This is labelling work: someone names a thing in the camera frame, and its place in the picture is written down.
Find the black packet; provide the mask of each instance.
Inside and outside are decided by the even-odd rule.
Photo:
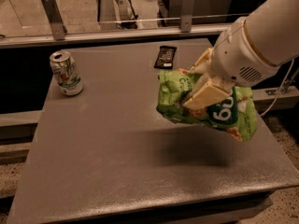
[[[160,46],[160,51],[154,67],[159,69],[172,69],[176,50],[176,47]]]

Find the silver can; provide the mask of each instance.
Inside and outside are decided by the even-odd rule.
[[[83,90],[83,82],[71,54],[60,50],[50,55],[50,67],[65,95],[76,95]]]

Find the gray tabletop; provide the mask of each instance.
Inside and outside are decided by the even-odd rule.
[[[299,185],[259,119],[250,142],[173,124],[155,110],[161,45],[190,67],[206,39],[71,49],[85,88],[52,81],[8,223],[41,223],[200,203]]]

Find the white cable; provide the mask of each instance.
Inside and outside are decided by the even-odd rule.
[[[272,108],[272,106],[273,106],[274,103],[277,101],[278,97],[280,96],[281,89],[282,89],[282,87],[283,87],[283,85],[284,85],[284,82],[286,81],[286,79],[287,79],[289,73],[290,73],[291,70],[292,70],[293,63],[294,63],[294,59],[292,59],[292,63],[291,63],[291,65],[290,65],[290,67],[289,67],[289,70],[288,70],[286,76],[283,78],[283,80],[282,80],[282,82],[281,82],[281,85],[280,85],[279,88],[278,88],[278,92],[277,92],[277,94],[276,94],[276,96],[275,96],[275,99],[273,100],[272,104],[271,104],[271,105],[270,105],[270,106],[269,106],[269,107],[268,107],[268,108],[261,114],[261,117],[264,116],[266,113],[268,113],[268,111]]]

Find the green snack package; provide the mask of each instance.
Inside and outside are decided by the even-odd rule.
[[[233,87],[227,99],[196,111],[181,105],[200,76],[184,69],[161,71],[157,111],[175,123],[201,123],[226,131],[235,140],[250,140],[257,127],[251,88]]]

